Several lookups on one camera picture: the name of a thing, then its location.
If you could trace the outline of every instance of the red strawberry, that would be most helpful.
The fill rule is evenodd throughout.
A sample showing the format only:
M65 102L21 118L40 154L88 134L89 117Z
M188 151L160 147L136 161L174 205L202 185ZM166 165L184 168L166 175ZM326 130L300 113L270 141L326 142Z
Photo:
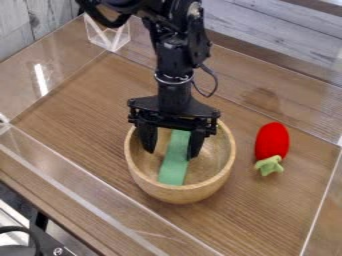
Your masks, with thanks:
M262 176L283 172L279 162L284 159L288 148L290 136L286 127L276 122L264 125L255 142L255 157L259 160L255 169L260 169Z

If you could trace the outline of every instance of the black wire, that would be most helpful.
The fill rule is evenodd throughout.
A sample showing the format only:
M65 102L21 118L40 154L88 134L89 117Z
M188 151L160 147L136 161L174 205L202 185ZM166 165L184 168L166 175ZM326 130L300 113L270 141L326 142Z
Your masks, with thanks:
M211 77L214 78L215 86L214 86L214 89L212 89L211 93L206 94L206 93L200 90L200 88L198 87L195 81L192 81L192 85L194 85L194 87L195 87L198 93L199 93L203 97L210 98L210 97L215 94L215 92L218 91L218 88L219 88L219 79L218 79L218 76L216 76L215 72L214 72L203 63L199 65L199 67L200 67L200 69L202 69L207 74L210 74Z

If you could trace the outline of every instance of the wooden table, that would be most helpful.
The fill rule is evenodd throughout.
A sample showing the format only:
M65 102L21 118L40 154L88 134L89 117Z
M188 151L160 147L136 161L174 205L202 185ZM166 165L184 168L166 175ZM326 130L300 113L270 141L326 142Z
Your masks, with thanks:
M88 54L88 48L64 43L72 33L84 35L83 26L81 20L73 21L39 42L41 48L55 42L64 54L69 52L77 58ZM156 90L148 38L136 24L133 30L139 35L119 55L101 54L12 124L222 254L298 255L341 151L334 144L342 129L341 90L215 46L208 65L219 74L220 89L211 99L200 100L222 110L222 121L236 139L231 177L219 192L200 203L160 203L133 183L123 155L129 129L127 99L151 95ZM37 48L28 48L3 63L1 81L15 79L9 67L19 60L40 54L44 53ZM198 74L196 80L203 86L211 84L203 74ZM259 127L275 119L288 125L291 151L284 174L262 178L252 170L254 140ZM44 161L44 156L33 157ZM53 163L44 164L56 169ZM1 151L0 169L1 181L100 254L127 255L127 247L135 252L128 255L151 254ZM77 177L71 179L76 184ZM111 198L105 200L109 214L117 209L111 208ZM334 211L335 215L342 212L337 203ZM341 232L335 231L334 239L341 241ZM330 249L331 243L320 245L316 255L330 255L322 254L330 253ZM171 246L168 250L171 255L182 254L172 253Z

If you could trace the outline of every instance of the green block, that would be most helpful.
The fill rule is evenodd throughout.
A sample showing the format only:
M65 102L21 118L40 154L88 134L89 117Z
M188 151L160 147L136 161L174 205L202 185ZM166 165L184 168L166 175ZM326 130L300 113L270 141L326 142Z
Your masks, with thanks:
M157 181L163 184L174 186L182 186L184 184L188 167L187 147L190 136L191 132L180 130L172 131L157 177Z

